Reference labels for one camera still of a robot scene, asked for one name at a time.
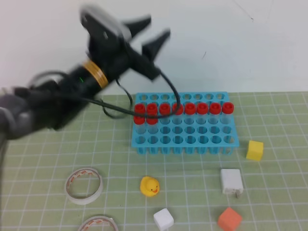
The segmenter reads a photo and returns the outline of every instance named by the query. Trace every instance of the white wall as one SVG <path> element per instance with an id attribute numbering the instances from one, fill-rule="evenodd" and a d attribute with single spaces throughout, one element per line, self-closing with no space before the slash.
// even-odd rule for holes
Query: white wall
<path id="1" fill-rule="evenodd" d="M 87 32 L 79 20 L 86 0 L 0 2 L 2 87 L 24 85 L 46 69 L 69 70 L 85 60 Z M 157 59 L 179 91 L 308 90 L 308 1 L 96 0 L 119 19 L 150 13 L 141 42 L 165 27 L 171 40 Z M 130 92 L 170 91 L 130 71 Z M 122 93 L 113 86 L 106 91 Z"/>

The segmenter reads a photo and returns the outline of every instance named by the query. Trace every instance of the orange cube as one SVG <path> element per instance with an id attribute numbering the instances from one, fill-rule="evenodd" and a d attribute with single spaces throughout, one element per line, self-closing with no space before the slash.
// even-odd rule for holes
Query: orange cube
<path id="1" fill-rule="evenodd" d="M 218 225 L 224 231 L 235 231 L 241 221 L 241 215 L 229 207 L 219 216 Z"/>

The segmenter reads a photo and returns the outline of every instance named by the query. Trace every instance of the yellow cube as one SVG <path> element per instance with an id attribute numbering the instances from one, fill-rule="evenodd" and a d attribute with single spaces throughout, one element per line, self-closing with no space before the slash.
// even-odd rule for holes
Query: yellow cube
<path id="1" fill-rule="evenodd" d="M 263 156 L 263 142 L 249 141 L 246 159 L 260 161 Z"/>

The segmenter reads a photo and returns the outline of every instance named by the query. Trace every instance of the test tube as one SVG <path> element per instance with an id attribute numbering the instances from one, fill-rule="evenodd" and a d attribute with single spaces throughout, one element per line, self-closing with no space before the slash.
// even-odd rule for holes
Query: test tube
<path id="1" fill-rule="evenodd" d="M 155 116 L 156 114 L 147 113 L 149 116 Z M 155 134 L 158 132 L 157 123 L 158 119 L 147 118 L 146 122 L 148 124 L 148 132 L 150 134 Z"/>
<path id="2" fill-rule="evenodd" d="M 197 124 L 205 124 L 207 119 L 208 106 L 206 103 L 197 104 Z"/>
<path id="3" fill-rule="evenodd" d="M 170 114 L 170 111 L 171 111 L 171 108 L 170 108 L 170 105 L 168 103 L 162 103 L 159 106 L 159 114 L 161 114 L 162 116 Z M 170 119 L 169 119 L 169 117 L 161 118 L 160 122 L 162 124 L 168 124 L 168 123 L 170 123 Z"/>
<path id="4" fill-rule="evenodd" d="M 147 112 L 147 114 L 157 115 L 157 113 L 158 113 L 157 104 L 156 103 L 149 103 L 146 106 L 146 112 Z"/>
<path id="5" fill-rule="evenodd" d="M 185 104 L 185 124 L 193 124 L 194 114 L 196 113 L 196 106 L 194 103 Z"/>
<path id="6" fill-rule="evenodd" d="M 210 105 L 210 118 L 208 122 L 210 124 L 216 124 L 219 120 L 219 114 L 221 112 L 221 106 L 219 103 L 211 103 Z"/>
<path id="7" fill-rule="evenodd" d="M 142 103 L 138 103 L 135 105 L 135 112 L 144 114 L 145 113 L 145 106 Z"/>
<path id="8" fill-rule="evenodd" d="M 234 105 L 231 102 L 225 102 L 222 105 L 221 123 L 229 124 L 231 122 L 231 115 L 234 111 Z"/>
<path id="9" fill-rule="evenodd" d="M 134 116 L 134 123 L 136 127 L 136 132 L 138 134 L 143 134 L 145 133 L 145 118 L 144 117 L 139 117 L 139 116 Z"/>
<path id="10" fill-rule="evenodd" d="M 178 106 L 177 103 L 174 103 L 172 105 L 172 111 L 173 112 L 177 109 L 177 106 Z M 173 115 L 172 123 L 180 124 L 182 122 L 183 112 L 184 112 L 184 107 L 181 104 L 180 108 L 178 109 L 178 111 Z"/>

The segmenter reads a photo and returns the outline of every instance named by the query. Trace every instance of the black cable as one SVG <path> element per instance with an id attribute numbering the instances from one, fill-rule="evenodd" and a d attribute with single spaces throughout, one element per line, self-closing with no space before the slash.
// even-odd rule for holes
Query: black cable
<path id="1" fill-rule="evenodd" d="M 129 98 L 129 103 L 130 103 L 130 105 L 129 105 L 129 110 L 131 110 L 132 107 L 133 107 L 133 98 L 132 98 L 132 96 L 131 96 L 130 93 L 119 83 L 119 80 L 118 80 L 118 79 L 116 79 L 115 81 L 116 81 L 117 85 L 118 85 L 123 91 L 125 91 L 126 95 L 128 96 L 128 98 Z M 110 114 L 109 112 L 106 111 L 106 108 L 105 108 L 104 106 L 102 106 L 102 108 L 103 108 L 103 111 L 104 111 L 104 113 L 106 114 L 106 116 L 108 116 L 108 117 L 110 117 L 110 118 L 112 118 L 112 119 L 123 119 L 124 117 L 127 116 L 126 113 L 123 113 L 123 115 L 120 115 L 120 116 L 119 116 L 119 115 L 112 115 L 112 114 Z"/>
<path id="2" fill-rule="evenodd" d="M 61 76 L 62 78 L 68 78 L 68 74 L 63 72 L 63 71 L 58 71 L 58 70 L 44 71 L 44 72 L 41 72 L 41 73 L 35 75 L 31 79 L 30 83 L 28 84 L 29 88 L 33 87 L 35 85 L 36 81 L 38 81 L 42 78 L 45 78 L 46 76 L 51 76 L 51 75 L 58 75 L 58 76 Z"/>
<path id="3" fill-rule="evenodd" d="M 114 106 L 112 104 L 109 103 L 105 103 L 99 100 L 94 100 L 94 99 L 88 99 L 88 98 L 83 98 L 83 97 L 79 97 L 77 95 L 72 95 L 72 94 L 61 94 L 61 93 L 54 93 L 53 96 L 54 97 L 58 97 L 58 98 L 62 98 L 62 99 L 67 99 L 67 100 L 73 100 L 73 101 L 83 101 L 83 102 L 88 102 L 88 103 L 93 103 L 99 106 L 103 106 L 118 112 L 122 112 L 128 115 L 132 115 L 132 116 L 139 116 L 139 117 L 145 117 L 145 118 L 151 118 L 151 119 L 161 119 L 161 118 L 166 118 L 166 117 L 170 117 L 172 115 L 174 115 L 180 108 L 180 95 L 177 92 L 177 90 L 175 89 L 175 87 L 173 86 L 173 84 L 170 82 L 170 80 L 168 79 L 168 77 L 160 70 L 160 74 L 162 76 L 162 78 L 167 82 L 167 84 L 170 86 L 170 88 L 172 89 L 176 100 L 177 100 L 177 108 L 172 111 L 170 114 L 168 115 L 147 115 L 147 114 L 140 114 L 140 113 L 136 113 L 130 110 L 127 110 L 125 108 L 122 107 L 118 107 L 118 106 Z"/>

